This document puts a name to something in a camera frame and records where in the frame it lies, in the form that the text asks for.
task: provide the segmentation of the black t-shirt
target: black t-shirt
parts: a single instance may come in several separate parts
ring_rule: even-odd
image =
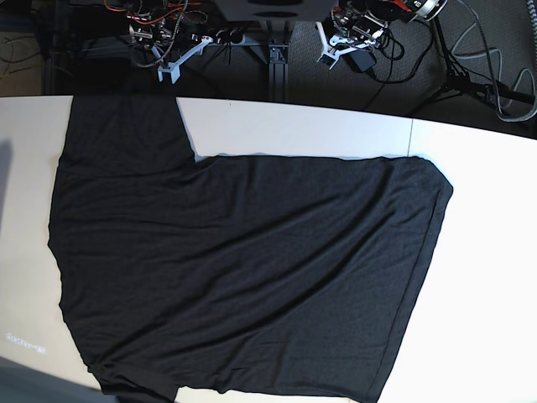
[[[107,394],[376,402],[451,193],[419,158],[196,163],[174,98],[75,97],[50,213],[65,323]]]

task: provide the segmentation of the white table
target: white table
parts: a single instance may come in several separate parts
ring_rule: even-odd
[[[70,102],[0,98],[0,357],[98,387],[62,321],[60,272],[47,248]],[[432,160],[455,191],[380,403],[537,401],[537,141],[334,109],[178,102],[199,158],[260,153]],[[347,401],[186,388],[179,398]]]

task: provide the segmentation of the white cable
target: white cable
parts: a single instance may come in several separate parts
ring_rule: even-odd
[[[482,52],[477,52],[476,54],[471,54],[471,55],[467,55],[467,56],[475,56],[474,58],[479,58],[479,57],[483,57],[483,56],[487,57],[488,69],[489,69],[489,72],[490,72],[490,75],[491,75],[491,79],[493,80],[494,92],[496,92],[496,94],[495,94],[496,95],[496,114],[498,115],[498,117],[502,121],[508,122],[508,123],[511,123],[511,122],[524,122],[526,120],[530,120],[535,115],[537,115],[537,97],[535,96],[535,93],[537,92],[537,88],[535,86],[535,78],[534,78],[533,71],[531,71],[530,69],[523,69],[520,72],[519,78],[515,82],[515,86],[514,86],[514,88],[518,88],[520,82],[522,81],[522,77],[524,76],[524,73],[528,73],[530,75],[531,81],[532,81],[532,93],[533,93],[533,96],[534,96],[534,104],[533,104],[532,108],[529,110],[528,113],[526,113],[523,116],[519,116],[519,117],[505,116],[503,114],[503,112],[502,112],[502,105],[501,105],[500,96],[499,96],[499,93],[498,93],[498,84],[497,84],[496,79],[494,77],[493,65],[492,65],[491,58],[490,58],[491,53],[493,52],[493,50],[495,48],[489,49],[487,47],[487,40],[485,38],[485,34],[483,33],[482,26],[479,23],[479,17],[477,16],[477,13],[473,10],[473,8],[471,8],[465,2],[465,0],[457,0],[457,1],[460,4],[462,4],[463,6],[465,6],[466,9],[468,10],[468,12],[474,18],[474,24],[472,26],[470,26],[462,34],[462,37],[466,36],[468,34],[468,32],[470,32],[475,27],[477,27],[479,29],[479,34],[481,35],[482,42],[483,42],[483,45],[485,47],[485,50],[482,51]],[[534,49],[535,49],[534,63],[535,63],[535,67],[537,68],[537,12],[535,11],[534,0],[526,0],[526,5],[528,6],[529,18],[531,20],[531,26],[532,26],[533,33],[534,33]],[[456,42],[456,45],[458,46],[460,44],[460,42],[461,42],[461,38],[459,38],[459,40]],[[502,67],[503,67],[503,60],[502,60],[502,57],[501,57],[501,52],[499,52],[498,54],[500,56],[500,64],[499,64],[498,73],[501,74]]]

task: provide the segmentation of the black tripod leg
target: black tripod leg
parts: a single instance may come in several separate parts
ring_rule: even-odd
[[[433,95],[425,99],[423,102],[420,102],[414,109],[412,109],[410,112],[406,114],[407,118],[412,118],[416,113],[421,111],[424,107],[429,105],[431,102],[435,101],[436,98],[438,98],[440,95],[442,95],[445,92],[448,92],[449,90],[445,86],[441,86],[437,92],[435,92]]]

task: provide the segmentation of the metal stand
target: metal stand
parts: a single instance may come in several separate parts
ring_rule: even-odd
[[[461,74],[454,69],[453,63],[450,59],[450,51],[447,49],[446,39],[444,38],[444,33],[442,32],[442,27],[438,17],[434,19],[434,23],[435,31],[441,45],[442,57],[446,63],[446,82],[433,95],[412,109],[412,111],[407,114],[407,117],[410,118],[414,116],[431,103],[442,101],[444,98],[439,99],[439,97],[451,91],[457,92],[457,94],[455,94],[453,97],[468,95],[474,99],[477,99],[483,105],[496,109],[496,94],[494,93],[493,85],[477,84],[470,79],[470,76],[467,73]],[[528,103],[529,105],[533,105],[534,103],[534,97],[521,92],[510,91],[501,82],[498,82],[498,92],[499,95],[504,98]]]
[[[261,21],[268,37],[268,99],[289,102],[289,43],[294,22]]]

